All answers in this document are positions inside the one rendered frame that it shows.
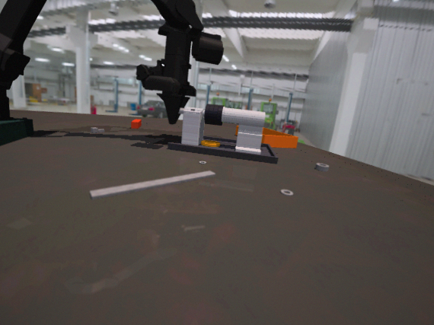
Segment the grey flat bar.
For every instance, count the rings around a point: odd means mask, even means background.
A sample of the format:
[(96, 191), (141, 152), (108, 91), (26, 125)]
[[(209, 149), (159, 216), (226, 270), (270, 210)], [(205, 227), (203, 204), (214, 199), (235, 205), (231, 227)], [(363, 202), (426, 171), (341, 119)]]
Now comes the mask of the grey flat bar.
[(188, 174), (179, 177), (171, 177), (162, 180), (145, 181), (141, 183), (133, 183), (125, 186), (109, 187), (100, 190), (90, 191), (91, 199), (103, 199), (110, 196), (119, 194), (133, 193), (141, 190), (147, 190), (160, 186), (170, 186), (178, 183), (185, 183), (193, 180), (200, 180), (207, 177), (214, 177), (215, 173), (212, 171), (205, 171), (196, 174)]

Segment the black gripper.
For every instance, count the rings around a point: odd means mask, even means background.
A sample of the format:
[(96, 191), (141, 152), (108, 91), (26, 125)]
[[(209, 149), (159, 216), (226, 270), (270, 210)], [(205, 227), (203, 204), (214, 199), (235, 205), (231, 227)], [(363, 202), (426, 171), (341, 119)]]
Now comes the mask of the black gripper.
[(162, 91), (162, 94), (156, 94), (164, 101), (169, 124), (175, 124), (180, 116), (179, 109), (185, 107), (190, 97), (196, 97), (196, 89), (188, 81), (192, 65), (189, 58), (181, 55), (165, 55), (161, 64), (164, 65), (164, 76), (148, 76), (145, 90)]

